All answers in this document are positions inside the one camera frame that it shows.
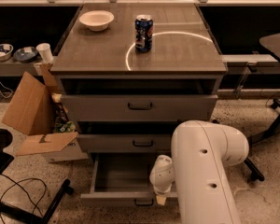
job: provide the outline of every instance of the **soda can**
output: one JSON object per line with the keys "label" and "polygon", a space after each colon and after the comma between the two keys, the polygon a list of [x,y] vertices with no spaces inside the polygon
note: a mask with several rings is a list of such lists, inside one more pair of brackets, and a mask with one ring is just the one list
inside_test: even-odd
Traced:
{"label": "soda can", "polygon": [[134,22],[136,41],[135,47],[139,52],[148,52],[152,48],[153,20],[150,15],[138,15]]}

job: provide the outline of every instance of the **terrazzo floor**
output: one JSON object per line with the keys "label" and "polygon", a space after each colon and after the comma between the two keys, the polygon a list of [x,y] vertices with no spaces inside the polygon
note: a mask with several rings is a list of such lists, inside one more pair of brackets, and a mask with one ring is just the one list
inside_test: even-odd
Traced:
{"label": "terrazzo floor", "polygon": [[[220,123],[239,129],[246,136],[266,130],[280,113],[268,107],[268,100],[219,100],[212,115]],[[0,103],[0,128],[13,133],[12,144],[5,152],[14,155],[25,136],[1,123],[8,103]],[[280,135],[262,141],[252,148],[250,160],[265,176],[265,181],[249,181],[250,170],[244,165],[226,168],[234,200],[243,224],[280,224]],[[93,165],[90,161],[63,161],[47,163],[41,155],[21,156],[4,171],[16,181],[24,178],[41,178],[48,186],[39,207],[46,212],[62,182],[69,178],[75,190],[65,195],[49,223],[55,224],[176,224],[181,223],[177,206],[170,207],[88,207],[80,200],[81,193],[88,193]],[[23,186],[36,202],[42,195],[40,182],[23,182]],[[0,176],[0,197],[12,183]],[[3,201],[32,211],[26,195],[17,187],[3,197]],[[3,217],[5,223],[19,223]]]}

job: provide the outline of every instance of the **gray countertop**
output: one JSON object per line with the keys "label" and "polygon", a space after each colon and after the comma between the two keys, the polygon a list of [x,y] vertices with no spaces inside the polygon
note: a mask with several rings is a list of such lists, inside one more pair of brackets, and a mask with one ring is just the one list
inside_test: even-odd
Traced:
{"label": "gray countertop", "polygon": [[[85,4],[81,14],[91,10],[108,10],[115,19],[102,32],[89,30],[77,19],[53,73],[226,73],[191,3],[95,3]],[[148,53],[134,48],[134,21],[139,14],[149,14],[154,20],[153,48]]]}

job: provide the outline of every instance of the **open cardboard box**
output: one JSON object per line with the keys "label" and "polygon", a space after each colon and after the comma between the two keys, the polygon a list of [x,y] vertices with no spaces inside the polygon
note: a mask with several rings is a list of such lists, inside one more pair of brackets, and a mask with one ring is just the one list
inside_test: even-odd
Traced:
{"label": "open cardboard box", "polygon": [[56,91],[57,83],[48,67],[43,69],[45,83],[49,85],[25,72],[2,119],[6,125],[28,135],[16,155],[42,154],[47,161],[87,159],[76,140],[77,132],[51,133],[54,115],[49,90]]}

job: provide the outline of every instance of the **cabinet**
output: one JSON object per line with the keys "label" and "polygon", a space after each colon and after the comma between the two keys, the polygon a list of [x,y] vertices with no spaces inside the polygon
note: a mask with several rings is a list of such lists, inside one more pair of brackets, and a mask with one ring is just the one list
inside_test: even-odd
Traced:
{"label": "cabinet", "polygon": [[[209,31],[192,3],[85,4],[111,11],[108,29],[95,33],[78,21],[51,72],[93,159],[93,205],[154,205],[149,173],[156,157],[170,155],[175,127],[208,120],[227,72]],[[134,21],[154,20],[153,49],[134,49]],[[175,188],[167,204],[177,204]]]}

